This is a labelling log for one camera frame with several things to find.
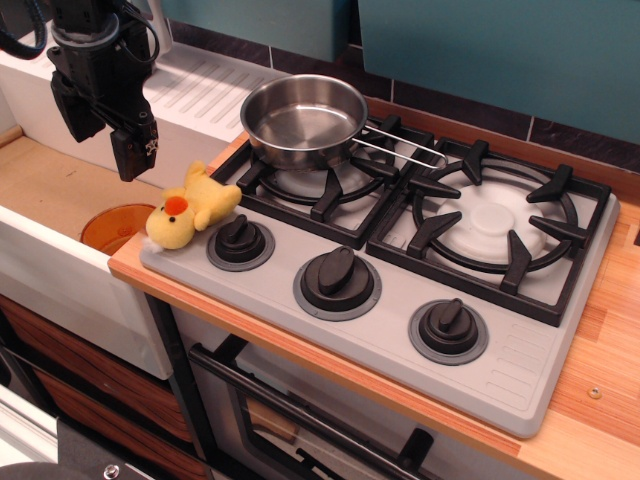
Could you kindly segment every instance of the pan handle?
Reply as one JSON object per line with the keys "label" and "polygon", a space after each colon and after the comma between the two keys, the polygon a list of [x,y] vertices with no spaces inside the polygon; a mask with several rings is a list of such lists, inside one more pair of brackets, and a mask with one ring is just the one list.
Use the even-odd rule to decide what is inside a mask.
{"label": "pan handle", "polygon": [[441,164],[440,166],[438,166],[438,164],[429,165],[428,163],[421,162],[420,160],[416,160],[415,158],[407,157],[406,155],[402,155],[400,153],[392,152],[391,150],[387,150],[386,148],[382,148],[382,147],[379,147],[377,145],[373,145],[372,143],[365,142],[364,140],[360,140],[358,138],[352,138],[352,140],[354,142],[356,142],[356,143],[359,143],[360,145],[364,145],[365,147],[375,148],[376,150],[380,150],[381,152],[388,153],[388,154],[391,154],[391,155],[395,155],[396,157],[403,158],[404,160],[407,160],[409,162],[417,163],[418,165],[422,165],[423,167],[427,167],[427,168],[430,168],[432,170],[442,170],[443,168],[446,168],[447,165],[449,165],[449,160],[447,159],[447,156],[444,155],[443,153],[440,153],[440,152],[438,152],[436,150],[432,150],[430,148],[424,147],[422,145],[418,145],[417,143],[410,142],[409,140],[405,140],[404,138],[397,137],[396,135],[392,135],[392,134],[390,134],[388,132],[385,132],[383,130],[378,130],[377,128],[370,127],[368,125],[365,127],[365,129],[366,130],[370,130],[372,132],[379,133],[380,135],[384,135],[385,137],[392,138],[393,140],[396,140],[397,142],[406,143],[407,145],[411,145],[412,147],[416,147],[416,148],[419,148],[420,150],[424,150],[426,152],[429,152],[429,153],[432,153],[434,155],[437,155],[442,160],[444,160],[444,162],[438,161],[438,164]]}

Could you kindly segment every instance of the orange cup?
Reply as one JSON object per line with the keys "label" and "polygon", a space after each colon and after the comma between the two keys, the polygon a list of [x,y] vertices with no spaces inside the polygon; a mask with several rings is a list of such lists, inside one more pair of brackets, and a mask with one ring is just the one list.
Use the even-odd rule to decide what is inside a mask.
{"label": "orange cup", "polygon": [[105,210],[84,226],[80,241],[102,253],[113,255],[144,228],[154,209],[153,205],[138,203]]}

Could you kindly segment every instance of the cable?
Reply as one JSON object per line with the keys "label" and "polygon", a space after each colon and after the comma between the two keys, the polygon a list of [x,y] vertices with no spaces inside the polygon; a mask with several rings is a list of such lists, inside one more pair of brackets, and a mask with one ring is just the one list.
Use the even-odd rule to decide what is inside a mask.
{"label": "cable", "polygon": [[5,50],[9,55],[22,60],[33,60],[42,53],[47,45],[47,27],[36,0],[23,0],[23,3],[27,7],[29,18],[33,24],[36,45],[32,47],[20,43],[13,34],[0,29],[0,50]]}
{"label": "cable", "polygon": [[151,56],[146,59],[140,59],[138,57],[136,57],[131,50],[129,50],[129,48],[126,45],[126,42],[124,41],[124,39],[120,39],[120,41],[118,42],[118,44],[120,45],[120,47],[122,48],[122,50],[127,54],[127,56],[129,58],[131,58],[132,60],[136,61],[136,62],[140,62],[143,64],[149,64],[149,63],[153,63],[156,58],[158,58],[158,55],[160,54],[160,40],[158,39],[158,34],[156,33],[155,29],[153,28],[153,26],[149,23],[149,21],[144,18],[140,12],[138,10],[136,10],[130,3],[124,2],[121,6],[120,9],[123,13],[126,13],[127,15],[129,15],[131,18],[133,18],[134,20],[137,20],[138,22],[142,23],[145,27],[147,27],[150,31],[151,34],[153,35],[153,39],[154,39],[154,48],[153,48],[153,53],[151,54]]}

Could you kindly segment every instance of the black burner grate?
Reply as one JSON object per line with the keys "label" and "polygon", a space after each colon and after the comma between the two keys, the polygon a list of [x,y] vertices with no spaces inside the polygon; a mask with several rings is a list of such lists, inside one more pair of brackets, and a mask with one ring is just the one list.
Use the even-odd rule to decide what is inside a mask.
{"label": "black burner grate", "polygon": [[[432,134],[403,127],[397,116],[389,116],[382,122],[377,119],[369,121],[380,130],[433,148]],[[394,148],[393,141],[388,137],[373,132],[367,133],[366,127],[361,138],[388,150]],[[417,159],[428,156],[429,154],[422,151],[414,154],[414,158]],[[357,249],[364,245],[386,208],[399,194],[399,186],[408,177],[409,172],[418,166],[408,163],[398,169],[394,165],[395,157],[381,152],[369,152],[369,158],[359,157],[356,152],[356,156],[348,161],[351,166],[370,178],[370,181],[360,188],[345,192],[335,171],[328,170],[324,192],[319,197],[300,195],[283,189],[274,181],[276,170],[254,157],[249,142],[221,165],[212,178],[221,183],[235,181],[243,193],[240,205],[249,210]],[[336,210],[340,205],[367,196],[374,198],[375,202],[356,228],[345,228],[336,221]]]}
{"label": "black burner grate", "polygon": [[[566,165],[554,171],[494,154],[484,141],[466,145],[442,139],[436,149],[450,158],[460,160],[451,162],[439,171],[426,171],[423,167],[416,169],[368,241],[367,253],[491,303],[558,326],[608,200],[610,188],[574,177],[571,168]],[[494,264],[464,256],[440,241],[440,237],[460,221],[462,213],[425,216],[423,202],[433,198],[459,198],[460,191],[441,180],[454,172],[462,172],[471,184],[480,186],[485,168],[539,185],[526,197],[528,203],[555,202],[558,205],[564,214],[564,221],[537,216],[529,219],[531,225],[556,239],[556,246],[534,259],[518,234],[510,230],[507,239],[509,262]],[[588,222],[582,219],[583,224],[586,223],[584,228],[579,226],[578,212],[571,195],[588,197],[595,204]],[[393,237],[390,232],[403,212],[407,211],[411,211],[415,235],[406,248],[394,246],[386,239]],[[531,272],[548,268],[561,258],[569,260],[571,266],[555,304],[544,303],[521,293],[521,283]],[[497,283],[488,281],[482,275],[485,273],[501,276],[502,279]]]}

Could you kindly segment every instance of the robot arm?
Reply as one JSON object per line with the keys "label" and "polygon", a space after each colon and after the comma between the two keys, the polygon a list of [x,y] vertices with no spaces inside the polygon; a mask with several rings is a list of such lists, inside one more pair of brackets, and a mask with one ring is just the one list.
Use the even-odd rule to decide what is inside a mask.
{"label": "robot arm", "polygon": [[[106,125],[120,178],[130,182],[153,168],[158,129],[142,87],[159,53],[155,30],[126,0],[49,0],[51,34],[47,51],[56,67],[51,89],[77,142]],[[35,0],[25,0],[36,32],[36,47],[1,32],[0,48],[19,58],[35,58],[46,44],[46,27]],[[147,29],[155,37],[149,51]]]}

